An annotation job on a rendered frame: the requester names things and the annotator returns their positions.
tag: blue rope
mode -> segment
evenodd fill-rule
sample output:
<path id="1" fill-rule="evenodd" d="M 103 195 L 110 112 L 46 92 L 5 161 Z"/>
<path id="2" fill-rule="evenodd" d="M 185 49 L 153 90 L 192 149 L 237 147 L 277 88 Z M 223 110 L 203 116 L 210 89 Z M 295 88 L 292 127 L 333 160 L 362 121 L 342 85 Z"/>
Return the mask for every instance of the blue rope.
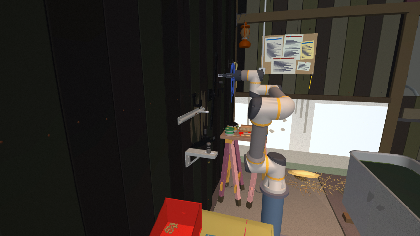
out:
<path id="1" fill-rule="evenodd" d="M 235 73 L 235 64 L 232 63 L 231 64 L 231 73 Z M 235 92 L 235 77 L 231 78 L 231 102 L 232 99 L 234 97 L 234 92 Z"/>

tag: paper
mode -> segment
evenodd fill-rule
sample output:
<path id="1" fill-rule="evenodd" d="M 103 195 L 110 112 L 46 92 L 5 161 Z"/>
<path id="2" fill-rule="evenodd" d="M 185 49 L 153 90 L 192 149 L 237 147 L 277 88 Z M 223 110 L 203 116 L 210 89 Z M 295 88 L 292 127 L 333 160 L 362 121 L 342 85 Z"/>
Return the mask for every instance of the paper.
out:
<path id="1" fill-rule="evenodd" d="M 314 58 L 314 41 L 301 42 L 300 59 L 313 59 Z"/>
<path id="2" fill-rule="evenodd" d="M 265 61 L 281 58 L 283 52 L 283 37 L 265 38 Z"/>
<path id="3" fill-rule="evenodd" d="M 296 73 L 296 58 L 274 58 L 271 63 L 272 74 Z"/>
<path id="4" fill-rule="evenodd" d="M 286 34 L 284 37 L 283 56 L 285 58 L 300 58 L 300 43 L 303 34 Z"/>
<path id="5" fill-rule="evenodd" d="M 311 63 L 306 61 L 298 61 L 296 69 L 299 71 L 309 71 Z"/>

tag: red box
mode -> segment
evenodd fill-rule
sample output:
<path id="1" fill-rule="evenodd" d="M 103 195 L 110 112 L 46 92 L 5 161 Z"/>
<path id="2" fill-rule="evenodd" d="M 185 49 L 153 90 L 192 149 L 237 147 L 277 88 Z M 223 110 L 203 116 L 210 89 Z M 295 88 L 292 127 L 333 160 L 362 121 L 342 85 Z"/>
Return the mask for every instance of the red box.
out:
<path id="1" fill-rule="evenodd" d="M 165 198 L 150 236 L 200 236 L 202 227 L 201 203 Z"/>

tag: yellow table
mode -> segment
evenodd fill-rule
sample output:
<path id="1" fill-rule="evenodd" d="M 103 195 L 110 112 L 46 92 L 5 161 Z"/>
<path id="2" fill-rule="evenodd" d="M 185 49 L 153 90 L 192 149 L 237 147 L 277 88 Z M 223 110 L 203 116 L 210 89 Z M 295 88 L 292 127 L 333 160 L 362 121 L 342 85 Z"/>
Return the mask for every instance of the yellow table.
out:
<path id="1" fill-rule="evenodd" d="M 273 225 L 254 220 L 202 210 L 203 229 L 200 236 L 274 236 Z"/>

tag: blue object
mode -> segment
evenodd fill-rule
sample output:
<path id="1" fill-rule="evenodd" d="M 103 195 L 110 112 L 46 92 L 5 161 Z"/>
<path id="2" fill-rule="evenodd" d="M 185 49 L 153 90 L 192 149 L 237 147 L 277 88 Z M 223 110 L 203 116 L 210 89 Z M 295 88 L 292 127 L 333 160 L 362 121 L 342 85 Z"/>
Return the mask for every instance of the blue object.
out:
<path id="1" fill-rule="evenodd" d="M 280 236 L 284 198 L 274 199 L 265 194 L 262 196 L 261 222 L 272 224 L 274 226 L 274 236 Z"/>
<path id="2" fill-rule="evenodd" d="M 231 73 L 235 73 L 235 64 L 232 63 L 231 64 Z M 235 92 L 235 77 L 231 78 L 231 102 L 232 99 L 234 97 L 234 92 Z"/>

